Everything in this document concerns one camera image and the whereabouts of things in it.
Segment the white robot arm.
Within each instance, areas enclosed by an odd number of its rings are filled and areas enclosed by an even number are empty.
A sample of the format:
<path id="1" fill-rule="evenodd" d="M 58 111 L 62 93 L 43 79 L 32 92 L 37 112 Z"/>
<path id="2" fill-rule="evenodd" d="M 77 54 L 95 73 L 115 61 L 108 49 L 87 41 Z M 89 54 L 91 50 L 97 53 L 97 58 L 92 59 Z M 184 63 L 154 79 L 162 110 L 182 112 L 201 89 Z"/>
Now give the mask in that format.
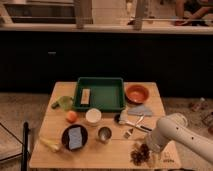
<path id="1" fill-rule="evenodd" d="M 188 120 L 181 113 L 163 116 L 145 136 L 145 143 L 151 151 L 160 153 L 170 141 L 176 141 L 213 164 L 213 140 L 192 132 L 187 125 Z"/>

